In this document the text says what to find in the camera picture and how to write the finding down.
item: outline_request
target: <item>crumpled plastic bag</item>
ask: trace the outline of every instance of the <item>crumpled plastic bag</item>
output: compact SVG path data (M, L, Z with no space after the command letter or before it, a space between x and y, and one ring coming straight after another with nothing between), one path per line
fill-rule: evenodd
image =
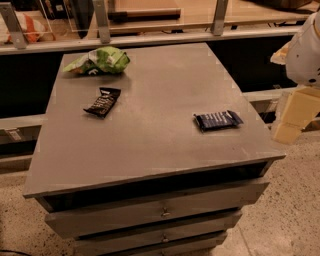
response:
M106 46L72 61L64 67L63 72L81 75L118 74L123 72L129 63L130 59L124 51Z

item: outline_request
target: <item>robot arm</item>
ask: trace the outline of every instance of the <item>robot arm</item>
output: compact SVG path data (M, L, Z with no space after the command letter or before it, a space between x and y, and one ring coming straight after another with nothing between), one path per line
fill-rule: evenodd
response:
M288 78L299 86L282 95L271 128L274 140L291 144L320 112L320 11L309 16L271 61L286 65Z
M285 65L288 78L297 84L320 88L320 11L289 42Z

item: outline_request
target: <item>cable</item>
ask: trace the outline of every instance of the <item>cable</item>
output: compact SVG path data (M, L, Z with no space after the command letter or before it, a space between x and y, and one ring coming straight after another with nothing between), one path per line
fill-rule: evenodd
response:
M12 251L12 250L0 250L0 252L8 252L8 253L15 253L15 254L19 254L19 255L24 255L24 256L31 256L30 254L24 253L24 252L18 252L18 251Z

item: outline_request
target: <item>white robot part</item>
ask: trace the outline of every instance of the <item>white robot part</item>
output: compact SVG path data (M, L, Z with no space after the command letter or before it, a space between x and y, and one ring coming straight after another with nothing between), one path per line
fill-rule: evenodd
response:
M320 11L310 15L292 38L285 62L288 78L320 88Z

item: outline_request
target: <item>gray cabinet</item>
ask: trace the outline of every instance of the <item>gray cabinet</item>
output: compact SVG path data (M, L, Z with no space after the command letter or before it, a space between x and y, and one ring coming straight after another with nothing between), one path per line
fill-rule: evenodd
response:
M206 44L127 49L124 74L58 73L24 196L83 255L174 255L221 244L285 154ZM79 54L65 55L61 68ZM121 89L102 120L82 108ZM244 124L202 133L193 114Z

